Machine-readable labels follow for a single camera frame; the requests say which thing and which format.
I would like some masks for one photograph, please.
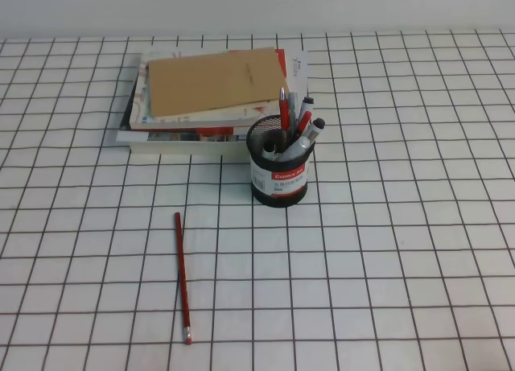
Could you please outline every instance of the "pencil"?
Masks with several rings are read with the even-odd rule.
[[[192,326],[190,325],[190,310],[187,306],[186,269],[184,267],[183,232],[180,228],[180,214],[175,214],[175,235],[177,236],[177,258],[179,259],[180,296],[183,300],[183,326],[186,345],[192,343]]]

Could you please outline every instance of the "notebook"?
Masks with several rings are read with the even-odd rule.
[[[273,101],[288,90],[272,47],[151,60],[148,72],[154,117]]]

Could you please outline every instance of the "black mesh pen holder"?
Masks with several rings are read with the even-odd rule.
[[[255,122],[247,133],[247,148],[250,153],[251,190],[254,198],[272,208],[287,208],[297,204],[307,192],[309,156],[315,143],[296,159],[277,162],[276,152],[271,159],[262,157],[266,141],[274,141],[278,149],[282,142],[281,118],[279,115],[264,117]]]

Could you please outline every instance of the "white wall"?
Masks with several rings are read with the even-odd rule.
[[[0,0],[0,37],[507,27],[514,0]]]

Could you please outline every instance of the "stack of books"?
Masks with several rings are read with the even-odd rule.
[[[280,88],[306,95],[302,51],[150,50],[117,141],[134,153],[244,155],[252,124],[279,114]]]

